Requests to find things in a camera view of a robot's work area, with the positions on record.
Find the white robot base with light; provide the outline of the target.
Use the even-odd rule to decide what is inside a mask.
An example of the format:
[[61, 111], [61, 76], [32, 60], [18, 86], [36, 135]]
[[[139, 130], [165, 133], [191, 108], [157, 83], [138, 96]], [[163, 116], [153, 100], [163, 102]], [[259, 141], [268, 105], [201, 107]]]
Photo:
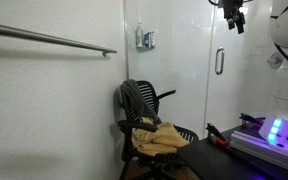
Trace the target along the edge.
[[280, 117], [266, 119], [259, 134], [271, 148], [288, 154], [288, 120]]

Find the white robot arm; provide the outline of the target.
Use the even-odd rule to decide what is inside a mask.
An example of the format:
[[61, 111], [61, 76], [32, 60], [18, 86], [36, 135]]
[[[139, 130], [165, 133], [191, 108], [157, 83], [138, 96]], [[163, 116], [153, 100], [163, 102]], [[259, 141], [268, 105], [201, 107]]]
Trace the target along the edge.
[[267, 115], [288, 120], [288, 0], [273, 2], [271, 19], [270, 35], [276, 52], [267, 63], [276, 75]]

